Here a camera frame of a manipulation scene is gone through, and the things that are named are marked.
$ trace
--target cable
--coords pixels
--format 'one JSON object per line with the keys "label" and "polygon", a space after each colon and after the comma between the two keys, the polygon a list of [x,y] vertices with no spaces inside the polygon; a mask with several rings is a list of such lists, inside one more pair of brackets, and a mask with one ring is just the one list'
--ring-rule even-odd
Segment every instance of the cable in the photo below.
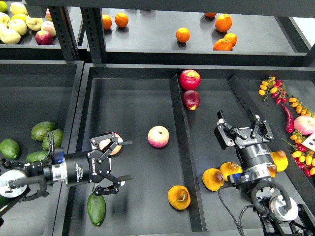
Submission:
{"label": "cable", "polygon": [[242,231],[242,229],[240,228],[240,226],[239,226],[239,224],[237,223],[237,221],[236,221],[236,218],[234,217],[234,215],[233,215],[233,213],[230,211],[230,209],[227,207],[227,205],[224,203],[224,201],[223,201],[223,199],[222,199],[222,196],[221,196],[221,189],[224,189],[224,188],[228,188],[228,187],[232,187],[233,185],[232,184],[230,184],[230,185],[227,185],[227,186],[224,186],[224,187],[220,187],[219,188],[219,190],[218,190],[218,196],[219,196],[219,198],[220,198],[220,201],[221,201],[221,203],[223,204],[223,206],[225,207],[225,209],[228,211],[228,213],[232,216],[232,218],[233,218],[233,220],[234,220],[234,223],[235,223],[235,225],[236,225],[236,227],[237,227],[237,230],[238,230],[238,232],[239,232],[239,234],[241,235],[241,236],[244,236],[244,232]]}
{"label": "cable", "polygon": [[246,211],[248,208],[254,208],[254,206],[253,206],[253,205],[248,205],[248,206],[244,207],[243,210],[241,211],[240,216],[238,217],[238,225],[239,225],[240,230],[242,231],[243,235],[244,235],[244,232],[243,232],[243,228],[242,228],[242,217],[243,217],[245,211]]}

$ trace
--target white floor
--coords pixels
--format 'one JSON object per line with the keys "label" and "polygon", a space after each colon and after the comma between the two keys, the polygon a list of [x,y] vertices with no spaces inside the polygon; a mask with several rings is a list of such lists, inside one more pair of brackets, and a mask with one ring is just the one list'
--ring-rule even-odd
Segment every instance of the white floor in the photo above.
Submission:
{"label": "white floor", "polygon": [[315,19],[293,17],[311,46],[315,44]]}

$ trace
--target orange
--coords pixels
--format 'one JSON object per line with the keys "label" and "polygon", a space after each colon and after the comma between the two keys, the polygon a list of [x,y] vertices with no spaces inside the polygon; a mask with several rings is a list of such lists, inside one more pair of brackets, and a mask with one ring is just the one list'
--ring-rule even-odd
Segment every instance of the orange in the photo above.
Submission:
{"label": "orange", "polygon": [[109,15],[102,15],[104,30],[109,30],[112,27],[112,19]]}
{"label": "orange", "polygon": [[235,46],[236,42],[237,42],[237,36],[233,33],[227,33],[224,38],[228,39],[231,41],[232,43],[232,47]]}
{"label": "orange", "polygon": [[220,15],[215,23],[216,29],[219,32],[226,32],[232,27],[232,18],[229,14]]}
{"label": "orange", "polygon": [[226,38],[219,39],[214,45],[213,50],[215,51],[231,51],[232,43]]}
{"label": "orange", "polygon": [[176,31],[176,38],[181,43],[186,43],[190,38],[190,32],[187,28],[179,28]]}
{"label": "orange", "polygon": [[118,13],[115,16],[115,23],[118,25],[118,27],[124,28],[128,25],[128,16],[124,13]]}
{"label": "orange", "polygon": [[206,12],[205,16],[208,17],[208,18],[214,18],[216,16],[216,13]]}

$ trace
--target green fruit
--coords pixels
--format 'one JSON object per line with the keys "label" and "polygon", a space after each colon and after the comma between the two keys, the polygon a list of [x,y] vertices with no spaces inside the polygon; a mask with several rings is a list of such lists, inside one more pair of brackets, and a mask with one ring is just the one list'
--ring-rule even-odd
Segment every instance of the green fruit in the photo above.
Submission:
{"label": "green fruit", "polygon": [[[54,135],[54,143],[55,143],[55,148],[60,148],[61,147],[61,142],[63,141],[63,132],[60,129],[55,129],[51,131]],[[49,143],[47,137],[44,138],[43,140],[43,149],[48,150],[49,149]]]}
{"label": "green fruit", "polygon": [[94,225],[100,226],[106,213],[106,203],[103,196],[91,193],[88,198],[88,214]]}
{"label": "green fruit", "polygon": [[36,151],[29,154],[26,159],[28,162],[42,161],[45,159],[48,151]]}
{"label": "green fruit", "polygon": [[56,125],[50,121],[38,123],[31,129],[31,139],[43,141],[47,133],[56,129]]}
{"label": "green fruit", "polygon": [[0,12],[6,12],[8,10],[8,5],[5,1],[0,1]]}
{"label": "green fruit", "polygon": [[0,151],[2,154],[9,158],[17,158],[21,152],[20,146],[13,139],[5,139],[0,143]]}

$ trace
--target red chili pepper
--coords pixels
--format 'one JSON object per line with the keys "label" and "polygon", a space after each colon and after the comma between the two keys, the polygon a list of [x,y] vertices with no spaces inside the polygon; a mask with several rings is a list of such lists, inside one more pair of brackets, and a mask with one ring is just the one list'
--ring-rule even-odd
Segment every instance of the red chili pepper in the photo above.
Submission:
{"label": "red chili pepper", "polygon": [[311,177],[311,173],[310,173],[310,170],[309,169],[305,169],[304,170],[304,174],[309,178]]}
{"label": "red chili pepper", "polygon": [[276,99],[276,104],[280,104],[280,103],[281,103],[281,98],[278,97],[278,98]]}
{"label": "red chili pepper", "polygon": [[293,118],[293,115],[292,115],[291,111],[285,105],[282,104],[281,106],[284,109],[284,112],[285,112],[285,115],[286,115],[285,130],[288,133],[292,133],[294,131],[294,118]]}

